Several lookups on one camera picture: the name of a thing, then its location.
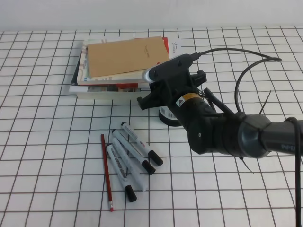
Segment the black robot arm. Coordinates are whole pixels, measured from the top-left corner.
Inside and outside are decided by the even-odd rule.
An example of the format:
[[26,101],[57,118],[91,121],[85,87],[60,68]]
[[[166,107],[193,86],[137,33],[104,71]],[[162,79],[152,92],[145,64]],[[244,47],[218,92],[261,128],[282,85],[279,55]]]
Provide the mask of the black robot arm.
[[198,153],[218,152],[235,157],[262,158],[271,151],[290,155],[303,153],[303,122],[288,119],[271,122],[260,114],[234,113],[207,89],[209,101],[219,107],[216,112],[201,96],[199,86],[206,82],[200,70],[195,75],[185,71],[166,79],[150,78],[143,73],[151,92],[138,98],[142,109],[165,106],[187,131],[190,148]]

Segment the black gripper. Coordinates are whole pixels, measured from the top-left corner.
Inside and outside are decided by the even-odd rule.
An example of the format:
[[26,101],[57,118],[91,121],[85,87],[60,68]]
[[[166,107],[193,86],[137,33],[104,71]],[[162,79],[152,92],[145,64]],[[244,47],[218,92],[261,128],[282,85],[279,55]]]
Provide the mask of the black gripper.
[[181,96],[187,93],[198,94],[198,87],[206,82],[206,73],[199,70],[191,75],[188,71],[168,79],[153,82],[149,85],[150,93],[146,97],[138,97],[137,101],[142,110],[172,106]]

